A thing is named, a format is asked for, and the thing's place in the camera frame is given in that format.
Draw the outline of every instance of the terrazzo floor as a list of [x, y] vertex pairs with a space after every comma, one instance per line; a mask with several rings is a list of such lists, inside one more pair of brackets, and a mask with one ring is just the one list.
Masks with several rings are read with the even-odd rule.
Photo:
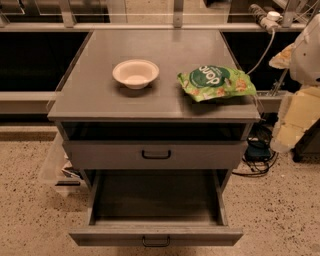
[[231, 176], [223, 194], [229, 226], [244, 231], [233, 247], [78, 247], [68, 230], [86, 225], [87, 196], [63, 197], [38, 179], [54, 135], [0, 133], [1, 256], [320, 255], [320, 159], [294, 163], [290, 154], [264, 177]]

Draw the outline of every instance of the closed drawer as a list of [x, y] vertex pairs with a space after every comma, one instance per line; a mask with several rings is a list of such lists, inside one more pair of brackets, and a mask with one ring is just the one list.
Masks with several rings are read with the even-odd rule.
[[79, 169], [234, 169], [246, 147], [244, 141], [64, 143], [72, 165]]
[[79, 246], [231, 246], [215, 171], [102, 171], [89, 200], [89, 225], [70, 231]]

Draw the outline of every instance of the bowl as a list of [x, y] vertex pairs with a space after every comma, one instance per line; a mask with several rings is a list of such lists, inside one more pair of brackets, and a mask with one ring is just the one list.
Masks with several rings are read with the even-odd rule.
[[151, 61], [127, 60], [119, 63], [112, 75], [130, 89], [142, 89], [158, 77], [159, 68]]

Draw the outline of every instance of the gray table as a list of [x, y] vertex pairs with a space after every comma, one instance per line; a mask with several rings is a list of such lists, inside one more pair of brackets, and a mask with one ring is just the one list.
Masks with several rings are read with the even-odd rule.
[[[156, 63], [142, 90], [112, 78], [128, 59]], [[177, 81], [201, 65], [234, 67], [218, 31], [95, 31], [48, 117], [89, 189], [82, 246], [233, 245], [222, 192], [259, 119], [250, 97], [195, 103]]]
[[[147, 59], [160, 75], [143, 90], [130, 90], [112, 78], [113, 68], [129, 59]], [[199, 119], [250, 122], [258, 113], [252, 100], [238, 97], [217, 104], [194, 104], [177, 81], [180, 72], [202, 65], [235, 67], [218, 31], [95, 31], [70, 74], [52, 120]]]

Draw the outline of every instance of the snack bag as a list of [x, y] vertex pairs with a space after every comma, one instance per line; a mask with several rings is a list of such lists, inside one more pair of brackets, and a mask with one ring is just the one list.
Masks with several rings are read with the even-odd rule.
[[178, 80], [184, 91], [197, 102], [256, 94], [250, 77], [232, 68], [202, 66], [191, 73], [178, 74]]

